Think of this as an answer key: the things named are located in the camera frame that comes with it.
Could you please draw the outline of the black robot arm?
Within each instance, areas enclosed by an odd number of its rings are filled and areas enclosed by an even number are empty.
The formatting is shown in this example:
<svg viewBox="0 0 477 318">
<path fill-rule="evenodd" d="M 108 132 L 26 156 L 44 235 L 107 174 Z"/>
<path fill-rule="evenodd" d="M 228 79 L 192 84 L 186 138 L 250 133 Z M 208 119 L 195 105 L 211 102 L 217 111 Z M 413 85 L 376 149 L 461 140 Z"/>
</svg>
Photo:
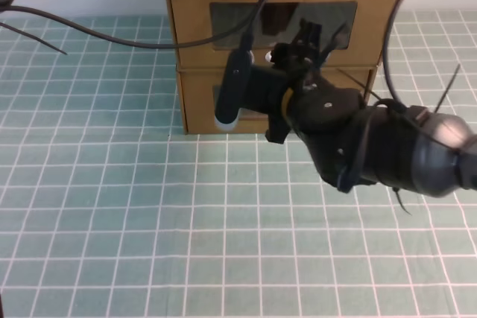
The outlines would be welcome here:
<svg viewBox="0 0 477 318">
<path fill-rule="evenodd" d="M 476 188 L 476 135 L 460 117 L 390 98 L 368 105 L 357 88 L 328 81 L 322 65 L 341 42 L 322 46 L 322 27 L 302 21 L 271 66 L 252 66 L 244 107 L 265 114 L 269 142 L 296 133 L 323 179 L 340 192 L 380 183 L 430 197 Z"/>
</svg>

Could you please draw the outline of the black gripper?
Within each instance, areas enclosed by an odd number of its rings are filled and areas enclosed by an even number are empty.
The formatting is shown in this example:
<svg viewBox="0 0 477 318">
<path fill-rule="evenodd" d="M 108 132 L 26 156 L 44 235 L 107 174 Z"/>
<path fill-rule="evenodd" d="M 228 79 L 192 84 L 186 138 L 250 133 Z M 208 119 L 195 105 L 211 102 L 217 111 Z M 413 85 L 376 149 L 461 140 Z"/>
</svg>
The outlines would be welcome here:
<svg viewBox="0 0 477 318">
<path fill-rule="evenodd" d="M 295 132 L 321 179 L 337 188 L 341 171 L 351 163 L 343 135 L 366 102 L 360 90 L 335 86 L 304 59 L 319 55 L 321 33 L 322 25 L 302 18 L 294 50 L 278 43 L 270 52 L 271 68 L 252 67 L 245 107 L 268 116 L 269 142 L 283 144 Z"/>
</svg>

